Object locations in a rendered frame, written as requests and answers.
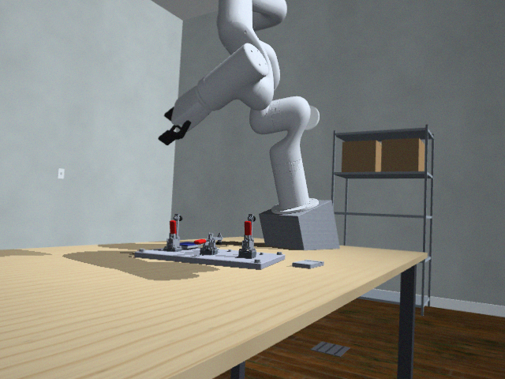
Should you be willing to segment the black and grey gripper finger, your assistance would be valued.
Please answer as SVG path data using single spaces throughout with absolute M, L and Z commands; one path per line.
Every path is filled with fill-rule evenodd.
M 170 143 L 172 143 L 175 140 L 182 139 L 185 136 L 190 125 L 191 125 L 190 121 L 184 122 L 182 127 L 173 125 L 172 128 L 170 129 L 170 131 L 167 130 L 165 133 L 163 133 L 161 136 L 159 136 L 158 139 L 160 141 L 162 141 L 165 145 L 169 145 Z M 180 129 L 180 131 L 177 133 L 174 132 L 176 127 L 178 127 Z
M 173 112 L 174 107 L 172 107 L 170 110 L 168 110 L 167 113 L 164 114 L 164 116 L 171 121 L 171 115 Z

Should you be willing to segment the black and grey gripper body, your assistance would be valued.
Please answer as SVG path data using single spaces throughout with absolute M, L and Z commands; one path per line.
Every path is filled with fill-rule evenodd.
M 187 130 L 188 132 L 204 120 L 212 111 L 216 110 L 209 107 L 203 101 L 197 86 L 195 86 L 176 100 L 171 123 L 178 126 L 183 125 L 186 121 L 190 121 L 191 125 Z

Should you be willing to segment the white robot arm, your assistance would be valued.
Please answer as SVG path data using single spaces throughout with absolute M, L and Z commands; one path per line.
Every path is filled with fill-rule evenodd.
M 197 84 L 212 109 L 220 110 L 235 99 L 250 107 L 249 123 L 255 133 L 288 131 L 270 148 L 279 199 L 271 208 L 275 214 L 303 212 L 319 204 L 309 198 L 300 150 L 309 104 L 299 96 L 272 101 L 280 80 L 278 60 L 272 47 L 255 34 L 280 24 L 285 16 L 285 0 L 219 0 L 219 38 L 230 57 Z

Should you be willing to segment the blue rectangular block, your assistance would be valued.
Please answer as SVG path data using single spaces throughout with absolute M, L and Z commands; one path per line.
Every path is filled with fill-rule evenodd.
M 180 242 L 180 246 L 182 248 L 188 249 L 188 248 L 198 247 L 198 246 L 201 246 L 201 245 L 196 245 L 196 244 L 194 244 L 194 242 Z

